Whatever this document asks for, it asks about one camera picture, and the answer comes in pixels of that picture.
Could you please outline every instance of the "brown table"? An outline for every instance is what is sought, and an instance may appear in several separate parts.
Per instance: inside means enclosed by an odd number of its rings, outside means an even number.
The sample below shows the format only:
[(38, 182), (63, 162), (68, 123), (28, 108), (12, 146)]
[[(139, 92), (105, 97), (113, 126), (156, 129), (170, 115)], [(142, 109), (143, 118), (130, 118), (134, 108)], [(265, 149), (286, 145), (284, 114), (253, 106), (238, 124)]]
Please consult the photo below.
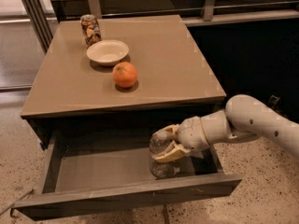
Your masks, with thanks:
[(23, 107), (24, 119), (216, 102), (225, 97), (180, 16), (101, 20), (103, 39), (129, 47), (138, 83), (119, 90), (112, 68), (86, 56), (79, 21), (59, 24)]
[(48, 148), (44, 172), (35, 195), (14, 207), (38, 220), (230, 195), (241, 178), (223, 172), (213, 147), (180, 160), (176, 178), (150, 172), (153, 132), (225, 97), (181, 18), (100, 28), (128, 45), (138, 83), (118, 89), (112, 68), (87, 58), (80, 22), (60, 23), (21, 113)]

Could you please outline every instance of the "can in drawer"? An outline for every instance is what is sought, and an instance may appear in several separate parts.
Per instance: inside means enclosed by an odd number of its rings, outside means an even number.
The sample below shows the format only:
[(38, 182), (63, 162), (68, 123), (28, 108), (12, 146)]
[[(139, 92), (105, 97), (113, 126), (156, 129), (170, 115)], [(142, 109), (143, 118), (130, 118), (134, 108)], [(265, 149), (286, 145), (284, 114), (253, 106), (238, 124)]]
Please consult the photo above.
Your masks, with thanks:
[(102, 40), (99, 23), (94, 15), (83, 15), (81, 17), (81, 26), (87, 47)]

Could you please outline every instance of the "can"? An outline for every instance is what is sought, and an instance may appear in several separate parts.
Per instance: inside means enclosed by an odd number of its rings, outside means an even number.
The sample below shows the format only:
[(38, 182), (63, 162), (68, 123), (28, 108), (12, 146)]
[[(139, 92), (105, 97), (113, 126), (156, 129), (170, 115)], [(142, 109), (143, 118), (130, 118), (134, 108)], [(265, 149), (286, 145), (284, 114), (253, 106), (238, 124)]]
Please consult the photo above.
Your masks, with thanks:
[(94, 15), (83, 15), (81, 26), (87, 47), (102, 40), (99, 23)]

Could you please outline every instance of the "white robotic hand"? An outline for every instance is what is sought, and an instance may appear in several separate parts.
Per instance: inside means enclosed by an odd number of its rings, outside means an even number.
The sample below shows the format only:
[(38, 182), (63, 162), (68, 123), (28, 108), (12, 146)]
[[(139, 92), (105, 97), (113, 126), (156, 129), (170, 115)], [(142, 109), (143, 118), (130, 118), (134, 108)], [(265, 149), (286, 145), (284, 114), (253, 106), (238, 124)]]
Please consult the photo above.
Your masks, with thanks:
[(299, 125), (247, 95), (231, 98), (225, 110), (161, 129), (152, 136), (149, 150), (155, 161), (167, 163), (184, 156), (196, 157), (217, 143), (244, 143), (260, 136), (299, 160)]

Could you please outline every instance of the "floor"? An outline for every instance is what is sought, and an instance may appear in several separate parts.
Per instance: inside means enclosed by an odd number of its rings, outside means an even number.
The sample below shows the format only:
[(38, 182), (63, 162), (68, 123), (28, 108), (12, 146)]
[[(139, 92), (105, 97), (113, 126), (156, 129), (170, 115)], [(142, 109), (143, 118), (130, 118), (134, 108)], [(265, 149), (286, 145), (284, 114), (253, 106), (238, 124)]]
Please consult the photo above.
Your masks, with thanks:
[[(34, 81), (44, 54), (30, 23), (0, 24), (0, 86)], [(35, 188), (45, 152), (20, 118), (28, 91), (0, 93), (0, 210)], [(244, 144), (215, 145), (226, 174), (243, 180), (229, 197), (38, 221), (53, 223), (299, 223), (299, 161), (260, 138)], [(9, 211), (0, 223), (34, 223)]]

